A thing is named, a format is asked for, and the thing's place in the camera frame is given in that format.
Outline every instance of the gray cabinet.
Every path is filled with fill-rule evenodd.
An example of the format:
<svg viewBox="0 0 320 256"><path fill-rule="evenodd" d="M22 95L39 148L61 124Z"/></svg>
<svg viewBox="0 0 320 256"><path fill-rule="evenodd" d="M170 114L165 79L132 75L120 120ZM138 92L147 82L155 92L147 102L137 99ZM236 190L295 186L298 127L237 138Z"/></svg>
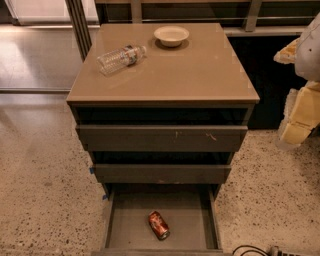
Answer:
<svg viewBox="0 0 320 256"><path fill-rule="evenodd" d="M180 25L191 36L170 49L153 38L159 24L103 25L68 96L109 196L95 255L225 255L214 199L259 97L219 24ZM146 45L147 58L99 74L96 57L128 43ZM163 242L147 224L155 209L172 230Z"/></svg>

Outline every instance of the soda can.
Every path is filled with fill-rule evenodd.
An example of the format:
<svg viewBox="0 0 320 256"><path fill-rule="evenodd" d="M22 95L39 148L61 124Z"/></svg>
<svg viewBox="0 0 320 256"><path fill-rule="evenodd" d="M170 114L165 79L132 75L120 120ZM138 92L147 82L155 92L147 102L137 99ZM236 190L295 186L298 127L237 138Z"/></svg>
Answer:
<svg viewBox="0 0 320 256"><path fill-rule="evenodd" d="M149 214L149 224L159 240L164 240L170 235L169 227L159 212L153 211Z"/></svg>

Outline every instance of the scratch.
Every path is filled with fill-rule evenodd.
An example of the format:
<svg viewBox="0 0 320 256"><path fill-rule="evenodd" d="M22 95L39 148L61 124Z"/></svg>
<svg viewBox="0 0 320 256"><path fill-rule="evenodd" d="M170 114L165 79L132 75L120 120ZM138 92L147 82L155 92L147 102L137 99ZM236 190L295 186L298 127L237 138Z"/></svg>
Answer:
<svg viewBox="0 0 320 256"><path fill-rule="evenodd" d="M206 136L210 137L214 141L217 141L217 139L215 137L213 137L213 135L211 133L206 133Z"/></svg>

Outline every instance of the white bowl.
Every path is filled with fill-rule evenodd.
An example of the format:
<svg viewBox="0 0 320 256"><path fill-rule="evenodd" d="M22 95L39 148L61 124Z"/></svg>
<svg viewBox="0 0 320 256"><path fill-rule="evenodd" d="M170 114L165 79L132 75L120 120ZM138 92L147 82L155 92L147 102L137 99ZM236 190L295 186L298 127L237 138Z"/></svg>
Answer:
<svg viewBox="0 0 320 256"><path fill-rule="evenodd" d="M154 36L158 38L164 46L177 47L183 40L189 37L189 31L178 26L165 26L154 31Z"/></svg>

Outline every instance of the cabinet top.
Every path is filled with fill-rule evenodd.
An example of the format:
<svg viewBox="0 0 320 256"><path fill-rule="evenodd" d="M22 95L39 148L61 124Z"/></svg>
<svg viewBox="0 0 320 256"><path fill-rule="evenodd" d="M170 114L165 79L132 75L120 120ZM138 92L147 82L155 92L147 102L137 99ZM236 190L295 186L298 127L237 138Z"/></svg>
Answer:
<svg viewBox="0 0 320 256"><path fill-rule="evenodd" d="M153 35L167 25L103 24L67 102L161 106L259 101L219 24L172 24L190 32L176 48L162 46ZM147 57L109 77L101 74L96 58L129 44L146 46Z"/></svg>

